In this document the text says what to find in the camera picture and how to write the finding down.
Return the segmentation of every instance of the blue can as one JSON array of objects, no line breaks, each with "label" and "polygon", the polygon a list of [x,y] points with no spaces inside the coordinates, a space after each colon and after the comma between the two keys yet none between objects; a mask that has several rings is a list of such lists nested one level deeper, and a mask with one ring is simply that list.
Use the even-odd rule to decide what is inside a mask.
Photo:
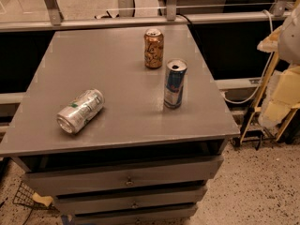
[{"label": "blue can", "polygon": [[181,105],[187,69],[187,63],[182,59],[172,59],[167,63],[164,104],[169,108],[175,109]]}]

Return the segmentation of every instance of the drawer handle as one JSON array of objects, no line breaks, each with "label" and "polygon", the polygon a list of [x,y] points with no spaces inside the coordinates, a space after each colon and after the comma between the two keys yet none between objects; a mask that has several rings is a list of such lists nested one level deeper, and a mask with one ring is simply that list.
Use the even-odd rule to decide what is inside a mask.
[{"label": "drawer handle", "polygon": [[128,177],[128,178],[127,178],[127,181],[126,181],[125,185],[126,185],[127,187],[131,187],[131,186],[134,185],[134,183],[131,181],[131,177]]},{"label": "drawer handle", "polygon": [[138,206],[138,204],[136,204],[135,202],[133,202],[131,208],[132,208],[132,209],[138,209],[139,206]]}]

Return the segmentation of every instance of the cabinet top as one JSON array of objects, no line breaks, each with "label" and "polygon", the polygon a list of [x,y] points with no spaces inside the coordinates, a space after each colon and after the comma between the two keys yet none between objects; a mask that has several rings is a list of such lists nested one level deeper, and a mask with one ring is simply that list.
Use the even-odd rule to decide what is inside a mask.
[{"label": "cabinet top", "polygon": [[[238,135],[188,27],[158,27],[165,39],[159,69],[144,65],[148,28],[57,32],[0,144],[0,157]],[[173,58],[187,61],[183,101],[175,110],[163,104],[165,67]],[[68,135],[56,115],[90,88],[103,93],[104,108],[77,135]]]}]

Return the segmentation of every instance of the wheel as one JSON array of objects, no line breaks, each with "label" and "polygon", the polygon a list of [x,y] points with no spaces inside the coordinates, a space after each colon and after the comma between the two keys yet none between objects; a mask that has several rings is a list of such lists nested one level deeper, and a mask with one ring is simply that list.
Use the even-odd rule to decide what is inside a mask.
[{"label": "wheel", "polygon": [[233,147],[240,147],[241,146],[240,138],[233,138],[232,139],[232,146]]}]

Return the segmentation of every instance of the aluminum can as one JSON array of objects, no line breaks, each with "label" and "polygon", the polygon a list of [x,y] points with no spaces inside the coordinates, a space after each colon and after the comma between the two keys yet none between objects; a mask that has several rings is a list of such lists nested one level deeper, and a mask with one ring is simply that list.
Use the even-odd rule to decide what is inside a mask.
[{"label": "aluminum can", "polygon": [[103,108],[104,96],[97,90],[86,90],[57,114],[57,123],[67,133],[76,134]]},{"label": "aluminum can", "polygon": [[181,105],[184,79],[187,72],[187,63],[181,59],[172,59],[166,66],[164,103],[175,109]]},{"label": "aluminum can", "polygon": [[160,68],[163,60],[163,34],[157,28],[150,28],[144,35],[144,65]]}]

